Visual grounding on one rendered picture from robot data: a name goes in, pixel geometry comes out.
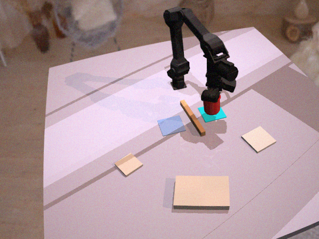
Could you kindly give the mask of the orange wooden bar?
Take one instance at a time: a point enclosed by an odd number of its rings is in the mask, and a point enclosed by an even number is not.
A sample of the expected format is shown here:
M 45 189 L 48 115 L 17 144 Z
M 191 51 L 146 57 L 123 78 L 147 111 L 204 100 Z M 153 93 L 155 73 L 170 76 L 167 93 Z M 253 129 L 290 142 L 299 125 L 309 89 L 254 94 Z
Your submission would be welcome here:
M 186 101 L 185 100 L 181 100 L 180 101 L 180 105 L 183 108 L 183 110 L 185 111 L 185 113 L 187 114 L 187 116 L 189 117 L 189 119 L 191 120 L 191 122 L 193 123 L 193 125 L 195 126 L 195 128 L 197 129 L 197 132 L 199 133 L 199 135 L 201 137 L 205 136 L 204 128 L 202 127 L 202 125 L 200 124 L 200 122 L 198 121 L 197 117 L 192 112 L 192 110 L 190 109 L 190 107 L 188 106 Z

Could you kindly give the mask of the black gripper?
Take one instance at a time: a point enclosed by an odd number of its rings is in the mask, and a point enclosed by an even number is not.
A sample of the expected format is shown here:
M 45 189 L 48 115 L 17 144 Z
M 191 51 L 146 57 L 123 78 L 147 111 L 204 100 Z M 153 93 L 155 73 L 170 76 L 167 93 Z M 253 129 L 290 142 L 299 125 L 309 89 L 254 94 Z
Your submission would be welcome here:
M 221 80 L 221 76 L 206 72 L 205 77 L 207 80 L 206 87 L 208 90 L 204 90 L 202 92 L 201 100 L 217 103 L 221 93 L 219 92 L 219 81 Z

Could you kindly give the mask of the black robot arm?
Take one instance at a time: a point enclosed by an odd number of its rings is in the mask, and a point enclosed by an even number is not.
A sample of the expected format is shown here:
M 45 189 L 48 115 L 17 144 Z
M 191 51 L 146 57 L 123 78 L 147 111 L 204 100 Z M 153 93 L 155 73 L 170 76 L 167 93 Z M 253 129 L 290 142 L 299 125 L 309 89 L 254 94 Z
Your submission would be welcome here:
M 174 90 L 187 88 L 184 75 L 189 72 L 189 61 L 184 57 L 183 38 L 181 27 L 185 23 L 200 42 L 200 47 L 207 58 L 207 72 L 221 76 L 219 91 L 222 89 L 234 92 L 238 69 L 234 63 L 227 61 L 229 52 L 223 41 L 215 34 L 210 33 L 198 20 L 190 8 L 174 7 L 164 11 L 165 23 L 170 29 L 173 59 L 167 75 L 172 79 L 171 85 Z M 217 56 L 217 54 L 223 55 Z

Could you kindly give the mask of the red plastic cup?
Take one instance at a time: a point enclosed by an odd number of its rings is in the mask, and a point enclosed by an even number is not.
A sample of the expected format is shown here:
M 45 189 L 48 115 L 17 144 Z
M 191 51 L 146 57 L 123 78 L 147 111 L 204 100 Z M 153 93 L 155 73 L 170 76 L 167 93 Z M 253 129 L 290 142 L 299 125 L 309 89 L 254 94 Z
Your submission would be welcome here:
M 203 101 L 204 111 L 208 115 L 215 115 L 220 111 L 220 99 L 221 95 L 218 98 L 217 103 Z

